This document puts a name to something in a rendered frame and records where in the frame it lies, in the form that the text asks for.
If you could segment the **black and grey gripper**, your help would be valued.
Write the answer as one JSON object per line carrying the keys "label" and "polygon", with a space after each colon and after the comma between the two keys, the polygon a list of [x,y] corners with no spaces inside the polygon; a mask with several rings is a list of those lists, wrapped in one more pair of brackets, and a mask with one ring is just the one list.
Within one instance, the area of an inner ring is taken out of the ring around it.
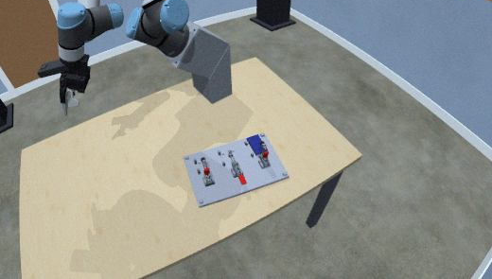
{"label": "black and grey gripper", "polygon": [[[83,57],[77,61],[65,61],[60,57],[61,63],[68,65],[70,68],[69,71],[62,72],[60,77],[60,100],[63,112],[66,116],[67,108],[78,107],[79,105],[79,102],[74,98],[75,90],[78,91],[78,93],[84,94],[90,79],[90,66],[88,66],[88,60],[89,55],[87,54],[84,54]],[[66,88],[70,90],[67,90]]]}

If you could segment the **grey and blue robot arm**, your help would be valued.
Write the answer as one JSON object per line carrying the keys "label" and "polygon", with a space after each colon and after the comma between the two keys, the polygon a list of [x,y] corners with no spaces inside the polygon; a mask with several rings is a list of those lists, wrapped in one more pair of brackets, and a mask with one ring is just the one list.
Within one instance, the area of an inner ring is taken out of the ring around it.
{"label": "grey and blue robot arm", "polygon": [[[126,25],[127,37],[157,47],[168,57],[180,55],[189,39],[186,1],[143,0],[142,8],[132,11]],[[123,21],[118,4],[101,6],[100,0],[78,0],[61,5],[57,20],[59,56],[65,61],[79,60],[84,55],[84,43],[122,26]],[[69,66],[55,60],[42,64],[37,74],[45,78],[69,70]]]}

